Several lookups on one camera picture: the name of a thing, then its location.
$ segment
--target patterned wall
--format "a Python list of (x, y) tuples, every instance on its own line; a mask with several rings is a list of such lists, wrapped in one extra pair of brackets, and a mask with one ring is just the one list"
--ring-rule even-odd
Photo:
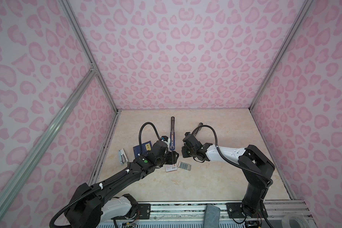
[[(94, 78), (9, 208), (0, 228), (48, 227), (90, 178), (113, 112)], [(67, 221), (64, 216), (56, 224)]]
[(56, 0), (0, 0), (0, 191), (89, 70)]
[(253, 116), (320, 228), (342, 228), (342, 0), (320, 0)]
[(303, 0), (71, 0), (118, 108), (249, 107)]

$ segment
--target clear tape roll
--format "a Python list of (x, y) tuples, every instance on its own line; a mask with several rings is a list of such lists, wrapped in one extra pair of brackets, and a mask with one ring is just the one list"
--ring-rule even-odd
[(289, 214), (285, 215), (283, 219), (281, 220), (281, 224), (283, 228), (291, 228), (290, 221), (294, 220), (295, 224), (298, 224), (300, 228), (310, 228), (310, 225), (308, 224), (307, 220), (302, 215), (298, 214)]

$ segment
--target blue book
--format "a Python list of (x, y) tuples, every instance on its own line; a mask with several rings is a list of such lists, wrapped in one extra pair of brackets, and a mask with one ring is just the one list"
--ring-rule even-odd
[[(151, 150), (152, 143), (150, 141), (146, 143), (142, 143), (142, 155), (146, 155), (147, 150)], [(139, 145), (133, 147), (134, 152), (134, 158), (137, 158), (140, 156), (141, 149), (139, 148)]]

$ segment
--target tape roll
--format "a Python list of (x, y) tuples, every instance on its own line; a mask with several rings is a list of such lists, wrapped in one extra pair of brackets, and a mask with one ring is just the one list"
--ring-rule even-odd
[(293, 225), (293, 227), (299, 228), (310, 228), (307, 220), (305, 220), (302, 215), (298, 214), (285, 215), (281, 220), (281, 225), (283, 228), (291, 228), (291, 225)]

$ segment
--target perforated metal strip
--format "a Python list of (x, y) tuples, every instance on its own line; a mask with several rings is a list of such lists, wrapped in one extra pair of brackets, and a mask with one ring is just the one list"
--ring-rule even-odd
[[(175, 221), (175, 222), (139, 222), (136, 228), (202, 228), (202, 221)], [(103, 222), (97, 228), (115, 228), (112, 222)], [(230, 221), (220, 221), (219, 228), (245, 228), (244, 224)]]

